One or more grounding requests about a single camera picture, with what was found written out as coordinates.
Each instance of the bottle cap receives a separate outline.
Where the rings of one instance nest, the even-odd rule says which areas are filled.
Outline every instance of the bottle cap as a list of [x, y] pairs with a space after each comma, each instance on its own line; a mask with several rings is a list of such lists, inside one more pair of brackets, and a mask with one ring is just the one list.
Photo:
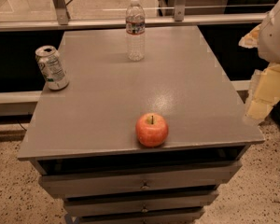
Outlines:
[[137, 5], [139, 5], [139, 3], [140, 3], [140, 0], [131, 0], [132, 6], [137, 6]]

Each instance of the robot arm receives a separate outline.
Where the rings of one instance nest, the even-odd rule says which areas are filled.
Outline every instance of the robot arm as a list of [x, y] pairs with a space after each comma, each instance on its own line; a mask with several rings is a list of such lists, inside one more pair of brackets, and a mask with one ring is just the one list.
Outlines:
[[245, 102], [245, 119], [259, 124], [280, 101], [280, 0], [239, 45], [258, 48], [260, 58], [270, 63], [263, 72], [256, 71], [252, 76]]
[[259, 28], [259, 56], [269, 63], [280, 63], [280, 0]]

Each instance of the drawer handle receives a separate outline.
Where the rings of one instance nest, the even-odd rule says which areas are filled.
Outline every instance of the drawer handle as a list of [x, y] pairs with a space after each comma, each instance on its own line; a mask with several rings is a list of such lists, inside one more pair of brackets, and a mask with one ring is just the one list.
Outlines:
[[143, 186], [141, 187], [141, 190], [148, 190], [150, 186], [147, 184], [146, 181], [143, 182]]
[[147, 213], [147, 212], [148, 212], [148, 209], [146, 208], [145, 205], [143, 205], [143, 208], [142, 208], [141, 212], [142, 212], [142, 213]]

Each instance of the can label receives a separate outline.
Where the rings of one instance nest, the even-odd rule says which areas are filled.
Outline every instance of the can label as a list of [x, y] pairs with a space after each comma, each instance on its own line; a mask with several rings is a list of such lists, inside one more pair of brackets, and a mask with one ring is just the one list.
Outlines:
[[38, 67], [52, 90], [60, 90], [67, 86], [68, 79], [59, 59], [59, 52], [53, 46], [44, 46], [36, 50]]
[[126, 30], [128, 34], [131, 35], [140, 35], [142, 34], [146, 29], [144, 22], [126, 22]]

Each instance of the bottle label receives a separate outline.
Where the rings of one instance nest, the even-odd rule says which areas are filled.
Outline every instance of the bottle label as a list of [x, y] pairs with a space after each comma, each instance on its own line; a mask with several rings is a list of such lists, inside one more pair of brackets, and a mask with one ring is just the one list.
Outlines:
[[127, 33], [128, 34], [140, 35], [140, 34], [142, 34], [145, 31], [146, 26], [145, 26], [144, 22], [135, 23], [135, 22], [127, 21], [126, 29], [127, 29]]

